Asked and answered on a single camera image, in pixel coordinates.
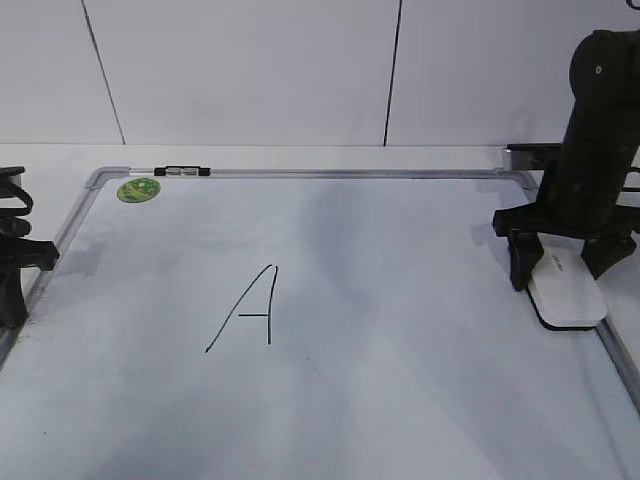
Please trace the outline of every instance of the green sticker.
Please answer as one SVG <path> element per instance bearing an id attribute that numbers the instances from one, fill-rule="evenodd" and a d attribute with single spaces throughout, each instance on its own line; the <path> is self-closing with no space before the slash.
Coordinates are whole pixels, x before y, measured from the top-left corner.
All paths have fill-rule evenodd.
<path id="1" fill-rule="evenodd" d="M 136 178 L 118 189 L 118 198 L 126 203 L 142 203 L 160 193 L 160 182 L 153 178 Z"/>

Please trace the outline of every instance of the panel seam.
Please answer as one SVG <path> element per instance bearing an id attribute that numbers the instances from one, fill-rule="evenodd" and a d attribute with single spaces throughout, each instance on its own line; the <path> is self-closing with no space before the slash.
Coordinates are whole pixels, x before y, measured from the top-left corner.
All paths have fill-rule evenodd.
<path id="1" fill-rule="evenodd" d="M 87 23 L 87 29 L 89 30 L 89 36 L 91 37 L 91 43 L 93 44 L 93 49 L 96 52 L 96 57 L 98 58 L 98 63 L 100 64 L 100 71 L 102 72 L 102 79 L 104 80 L 105 87 L 107 87 L 107 94 L 109 95 L 109 101 L 111 102 L 111 110 L 113 111 L 113 116 L 116 120 L 116 125 L 118 126 L 118 132 L 120 133 L 120 139 L 123 145 L 126 145 L 127 142 L 124 139 L 124 133 L 122 132 L 122 125 L 120 124 L 120 118 L 118 117 L 118 112 L 116 111 L 116 104 L 113 101 L 113 95 L 111 94 L 111 87 L 109 86 L 109 81 L 107 80 L 107 74 L 104 71 L 104 64 L 102 63 L 102 57 L 100 56 L 100 51 L 98 50 L 98 43 L 96 42 L 96 36 L 93 33 L 93 27 L 91 26 L 91 19 L 89 19 L 89 13 L 87 12 L 87 6 L 84 0 L 80 0 L 82 4 L 82 10 L 84 11 L 84 19 Z"/>
<path id="2" fill-rule="evenodd" d="M 387 118 L 384 124 L 384 140 L 382 146 L 387 146 L 389 135 L 389 117 L 391 115 L 391 101 L 393 98 L 393 81 L 396 76 L 396 58 L 398 57 L 398 40 L 400 39 L 400 22 L 402 20 L 402 0 L 398 0 L 398 21 L 396 23 L 396 36 L 393 44 L 393 61 L 391 63 L 391 79 L 389 80 L 389 97 L 387 98 Z"/>

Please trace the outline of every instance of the whiteboard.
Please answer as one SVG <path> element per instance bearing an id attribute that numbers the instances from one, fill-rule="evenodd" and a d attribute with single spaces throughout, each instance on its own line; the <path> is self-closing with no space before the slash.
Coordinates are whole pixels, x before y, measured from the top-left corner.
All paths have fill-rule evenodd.
<path id="1" fill-rule="evenodd" d="M 622 193 L 620 205 L 640 207 L 637 193 Z M 640 244 L 640 235 L 634 234 L 636 244 Z M 605 294 L 609 309 L 609 319 L 621 338 L 624 338 L 626 350 L 633 363 L 640 366 L 640 255 L 636 251 L 632 256 L 611 267 L 598 281 Z"/>
<path id="2" fill-rule="evenodd" d="M 511 289 L 489 222 L 516 182 L 123 182 L 0 372 L 0 478 L 640 476 L 597 335 Z"/>
<path id="3" fill-rule="evenodd" d="M 388 143 L 560 142 L 580 41 L 639 26 L 625 0 L 404 0 Z"/>
<path id="4" fill-rule="evenodd" d="M 86 4 L 128 144 L 382 144 L 395 0 Z"/>

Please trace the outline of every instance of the white device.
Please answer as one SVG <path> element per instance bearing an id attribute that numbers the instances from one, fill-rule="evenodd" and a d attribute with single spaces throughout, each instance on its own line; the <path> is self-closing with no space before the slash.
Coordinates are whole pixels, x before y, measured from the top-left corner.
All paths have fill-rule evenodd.
<path id="1" fill-rule="evenodd" d="M 544 255 L 529 283 L 540 320 L 555 330 L 595 327 L 607 316 L 607 305 L 575 241 L 541 234 L 540 242 Z"/>

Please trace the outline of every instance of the black marker writing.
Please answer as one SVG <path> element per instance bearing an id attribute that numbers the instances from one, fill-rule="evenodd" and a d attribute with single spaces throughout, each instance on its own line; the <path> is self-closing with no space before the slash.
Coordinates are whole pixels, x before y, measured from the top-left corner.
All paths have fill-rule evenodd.
<path id="1" fill-rule="evenodd" d="M 262 271 L 256 276 L 256 278 L 253 279 L 251 284 L 249 284 L 249 286 L 242 293 L 242 295 L 240 295 L 240 298 L 238 298 L 238 301 L 235 303 L 235 305 L 233 306 L 233 308 L 229 312 L 229 315 L 227 315 L 227 318 L 225 318 L 224 322 L 222 323 L 222 326 L 220 327 L 220 330 L 218 330 L 218 333 L 213 338 L 213 340 L 211 341 L 209 346 L 205 349 L 204 353 L 209 353 L 209 350 L 211 350 L 211 348 L 215 345 L 215 343 L 218 340 L 218 338 L 220 338 L 220 335 L 222 334 L 222 331 L 224 330 L 224 327 L 226 327 L 227 323 L 229 323 L 229 320 L 231 319 L 231 316 L 236 311 L 236 308 L 238 308 L 238 305 L 240 305 L 240 302 L 242 302 L 244 297 L 247 295 L 247 293 L 249 293 L 249 291 L 256 284 L 256 282 L 258 280 L 260 280 L 260 277 L 262 277 L 262 275 L 267 270 L 269 270 L 271 267 L 274 267 L 275 272 L 273 274 L 273 281 L 271 282 L 271 291 L 269 293 L 269 309 L 268 309 L 267 313 L 240 313 L 240 314 L 238 314 L 239 317 L 267 317 L 267 343 L 269 345 L 271 345 L 271 304 L 273 303 L 273 292 L 274 292 L 274 289 L 276 287 L 276 280 L 278 279 L 278 266 L 277 265 L 274 266 L 274 265 L 269 264 L 269 265 L 267 265 L 266 267 L 264 267 L 262 269 Z"/>

